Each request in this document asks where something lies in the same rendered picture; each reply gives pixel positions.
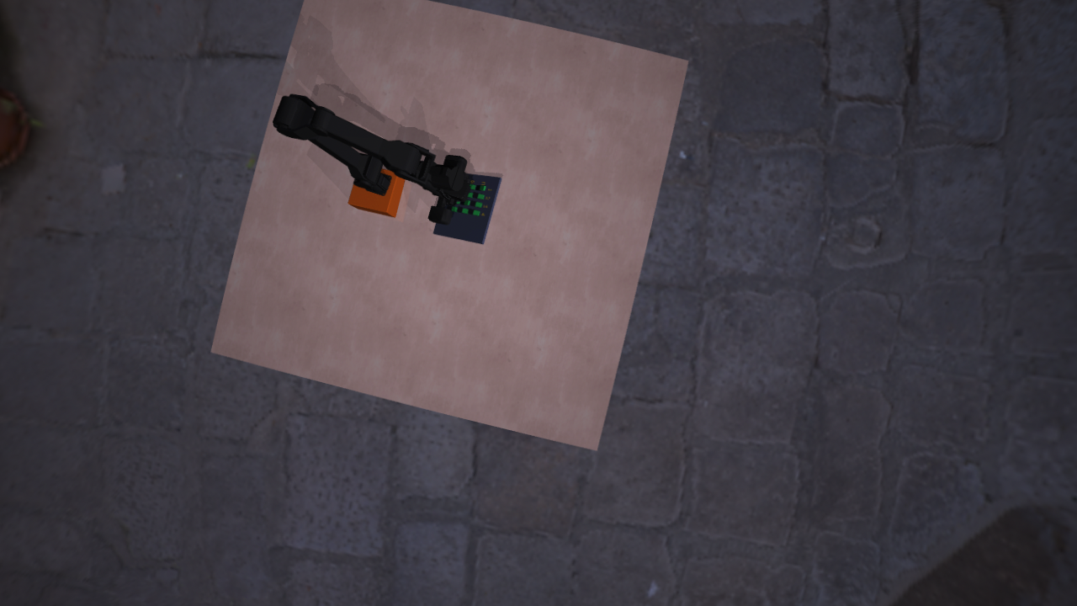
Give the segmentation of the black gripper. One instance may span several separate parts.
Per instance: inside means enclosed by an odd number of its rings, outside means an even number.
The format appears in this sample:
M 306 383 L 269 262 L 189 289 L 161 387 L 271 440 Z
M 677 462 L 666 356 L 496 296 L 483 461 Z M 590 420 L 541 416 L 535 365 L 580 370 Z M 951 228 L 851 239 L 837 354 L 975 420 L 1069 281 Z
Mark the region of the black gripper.
M 468 161 L 466 161 L 460 155 L 446 155 L 445 163 L 443 163 L 443 165 L 460 167 L 462 170 L 465 170 L 466 166 L 468 166 Z M 457 205 L 457 202 L 460 202 L 460 200 L 456 200 L 453 199 L 453 197 L 450 197 L 450 200 L 447 200 L 445 199 L 445 197 L 440 195 L 439 189 L 436 188 L 429 191 L 432 192 L 433 195 L 438 196 L 438 203 L 436 206 L 431 206 L 430 212 L 428 212 L 428 221 L 438 224 L 446 224 L 447 226 L 453 219 L 453 211 L 445 210 L 445 207 L 446 205 L 454 206 Z

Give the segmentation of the dark blue switch panel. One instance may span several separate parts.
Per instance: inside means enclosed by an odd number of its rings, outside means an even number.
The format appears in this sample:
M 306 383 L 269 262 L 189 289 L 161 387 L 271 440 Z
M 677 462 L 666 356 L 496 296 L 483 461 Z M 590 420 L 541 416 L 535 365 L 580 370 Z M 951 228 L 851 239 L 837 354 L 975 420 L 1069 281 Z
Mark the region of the dark blue switch panel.
M 446 205 L 445 210 L 453 211 L 453 219 L 447 226 L 436 223 L 433 234 L 484 244 L 490 217 L 495 208 L 501 178 L 472 175 L 472 173 L 468 173 L 468 177 L 472 179 L 468 202 Z

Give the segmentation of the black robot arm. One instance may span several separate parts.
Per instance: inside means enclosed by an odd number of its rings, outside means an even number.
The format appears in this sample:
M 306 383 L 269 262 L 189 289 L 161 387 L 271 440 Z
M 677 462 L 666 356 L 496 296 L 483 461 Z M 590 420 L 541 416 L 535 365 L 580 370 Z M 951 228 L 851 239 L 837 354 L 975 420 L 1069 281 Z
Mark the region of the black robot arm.
M 436 155 L 415 143 L 386 141 L 335 116 L 331 109 L 313 104 L 310 98 L 298 93 L 281 98 L 272 126 L 278 133 L 299 141 L 311 141 L 345 164 L 354 178 L 355 187 L 384 196 L 392 179 L 391 175 L 382 175 L 384 165 L 384 168 L 392 170 L 398 178 L 418 183 L 426 189 L 439 189 L 447 200 L 453 197 L 460 202 L 468 202 L 472 179 L 460 167 L 434 163 Z M 421 161 L 421 155 L 426 155 L 426 160 Z

